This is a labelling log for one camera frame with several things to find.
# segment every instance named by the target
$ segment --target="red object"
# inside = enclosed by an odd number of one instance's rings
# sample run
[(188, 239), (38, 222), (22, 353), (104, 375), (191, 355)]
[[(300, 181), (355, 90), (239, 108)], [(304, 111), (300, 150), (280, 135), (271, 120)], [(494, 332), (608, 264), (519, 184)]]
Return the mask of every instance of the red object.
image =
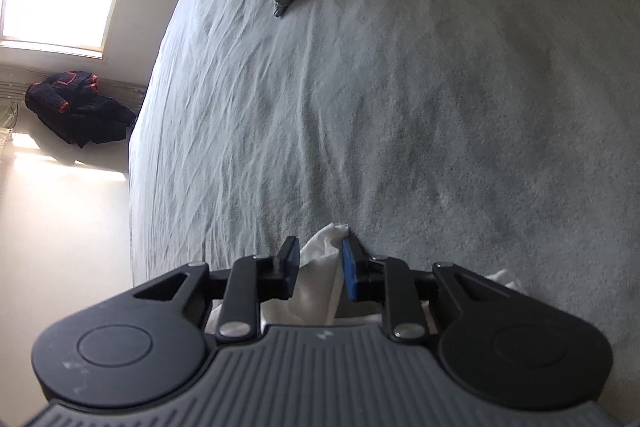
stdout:
[(66, 82), (63, 82), (62, 80), (57, 81), (56, 83), (59, 86), (68, 86), (69, 84), (71, 84), (76, 79), (76, 74), (75, 73), (72, 73), (71, 71), (67, 71), (67, 73), (71, 75), (71, 78), (68, 79), (68, 81), (66, 81)]

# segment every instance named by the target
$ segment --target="white fabric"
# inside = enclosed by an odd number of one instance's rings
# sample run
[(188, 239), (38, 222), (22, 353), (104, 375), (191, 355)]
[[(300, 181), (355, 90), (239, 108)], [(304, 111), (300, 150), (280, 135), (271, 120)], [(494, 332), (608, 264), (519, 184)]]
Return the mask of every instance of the white fabric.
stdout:
[[(293, 296), (287, 301), (272, 299), (260, 307), (264, 324), (294, 324), (300, 326), (330, 326), (380, 323), (382, 316), (335, 318), (344, 275), (340, 263), (340, 242), (349, 235), (349, 226), (331, 223), (314, 235), (300, 251), (301, 259), (311, 259), (300, 267)], [(520, 293), (526, 292), (520, 280), (507, 270), (487, 277)], [(207, 331), (213, 331), (220, 315), (218, 307), (211, 313)], [(428, 303), (422, 305), (430, 326), (433, 325)]]

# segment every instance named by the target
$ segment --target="black fabric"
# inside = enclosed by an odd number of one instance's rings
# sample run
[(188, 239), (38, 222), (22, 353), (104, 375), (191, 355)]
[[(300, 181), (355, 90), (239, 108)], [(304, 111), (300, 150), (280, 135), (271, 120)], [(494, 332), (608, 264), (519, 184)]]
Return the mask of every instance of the black fabric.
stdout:
[(44, 125), (70, 144), (123, 140), (136, 115), (98, 94), (97, 77), (86, 71), (50, 76), (27, 90), (25, 102)]

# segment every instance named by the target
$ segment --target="wrinkled sheet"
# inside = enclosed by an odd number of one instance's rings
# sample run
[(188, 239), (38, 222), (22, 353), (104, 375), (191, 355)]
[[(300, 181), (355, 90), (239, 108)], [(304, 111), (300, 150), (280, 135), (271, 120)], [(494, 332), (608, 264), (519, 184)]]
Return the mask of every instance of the wrinkled sheet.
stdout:
[(594, 322), (602, 403), (640, 417), (639, 1), (180, 0), (130, 146), (136, 282), (348, 223)]

